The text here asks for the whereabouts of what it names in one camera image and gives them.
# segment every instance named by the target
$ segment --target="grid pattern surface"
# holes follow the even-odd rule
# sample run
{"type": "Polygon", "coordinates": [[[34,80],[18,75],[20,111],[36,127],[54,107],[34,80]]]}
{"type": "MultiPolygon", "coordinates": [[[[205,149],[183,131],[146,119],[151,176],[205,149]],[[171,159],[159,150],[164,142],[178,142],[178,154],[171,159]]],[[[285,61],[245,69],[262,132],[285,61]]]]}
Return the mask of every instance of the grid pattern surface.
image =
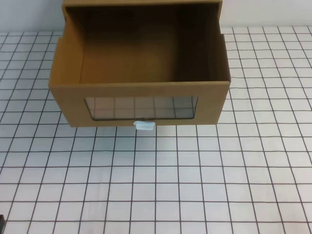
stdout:
{"type": "Polygon", "coordinates": [[[70,128],[61,32],[0,34],[5,234],[311,234],[312,27],[224,28],[217,126],[70,128]]]}

